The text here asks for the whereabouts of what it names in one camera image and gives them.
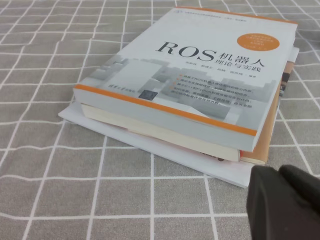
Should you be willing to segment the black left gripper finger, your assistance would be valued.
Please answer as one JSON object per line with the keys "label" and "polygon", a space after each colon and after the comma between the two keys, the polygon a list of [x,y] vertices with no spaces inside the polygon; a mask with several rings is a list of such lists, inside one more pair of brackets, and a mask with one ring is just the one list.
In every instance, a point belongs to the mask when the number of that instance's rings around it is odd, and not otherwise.
{"label": "black left gripper finger", "polygon": [[320,180],[293,165],[254,166],[246,210],[253,240],[318,240]]}

